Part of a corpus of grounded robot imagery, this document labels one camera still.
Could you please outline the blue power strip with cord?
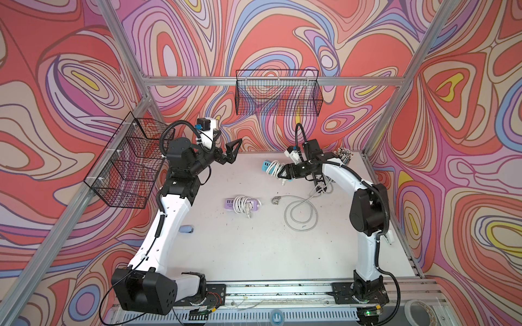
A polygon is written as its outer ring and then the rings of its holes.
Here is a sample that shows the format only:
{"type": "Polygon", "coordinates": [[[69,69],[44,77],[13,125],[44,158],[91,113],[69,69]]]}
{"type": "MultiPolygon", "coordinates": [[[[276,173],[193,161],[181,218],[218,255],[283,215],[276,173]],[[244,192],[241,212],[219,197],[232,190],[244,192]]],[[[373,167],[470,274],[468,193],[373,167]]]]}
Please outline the blue power strip with cord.
{"type": "Polygon", "coordinates": [[[283,168],[284,165],[280,163],[278,160],[265,160],[262,163],[262,171],[267,175],[276,178],[284,186],[286,180],[278,176],[278,174],[283,170],[283,168]]]}

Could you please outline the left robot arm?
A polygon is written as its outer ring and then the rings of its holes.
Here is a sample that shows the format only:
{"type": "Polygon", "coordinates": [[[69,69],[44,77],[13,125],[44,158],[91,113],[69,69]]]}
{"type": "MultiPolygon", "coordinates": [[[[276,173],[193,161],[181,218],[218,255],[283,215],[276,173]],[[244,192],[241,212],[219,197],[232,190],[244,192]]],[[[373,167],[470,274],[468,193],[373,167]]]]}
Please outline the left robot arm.
{"type": "Polygon", "coordinates": [[[242,144],[237,139],[218,147],[221,132],[214,118],[199,118],[195,124],[178,120],[166,127],[159,149],[168,162],[167,178],[156,194],[158,210],[140,249],[128,266],[118,268],[108,293],[113,293],[122,310],[168,315],[183,300],[206,303],[209,293],[205,275],[183,272],[167,276],[167,260],[183,220],[193,207],[202,182],[199,175],[212,163],[233,164],[242,144]]]}

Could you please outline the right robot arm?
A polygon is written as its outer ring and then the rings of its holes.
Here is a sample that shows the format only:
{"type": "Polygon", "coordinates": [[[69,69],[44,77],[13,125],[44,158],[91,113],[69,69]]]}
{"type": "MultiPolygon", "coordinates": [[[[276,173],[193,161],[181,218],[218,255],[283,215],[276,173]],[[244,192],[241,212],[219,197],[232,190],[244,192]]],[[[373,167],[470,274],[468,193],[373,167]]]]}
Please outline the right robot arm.
{"type": "Polygon", "coordinates": [[[321,176],[353,197],[349,221],[358,233],[358,260],[353,281],[333,283],[330,296],[337,304],[358,304],[360,325],[390,322],[399,311],[401,293],[397,278],[379,264],[381,241],[393,241],[386,187],[365,180],[348,166],[352,158],[350,150],[324,152],[317,140],[306,138],[302,124],[296,125],[294,138],[303,138],[303,142],[287,149],[286,155],[292,163],[281,167],[277,177],[292,180],[321,176]]]}

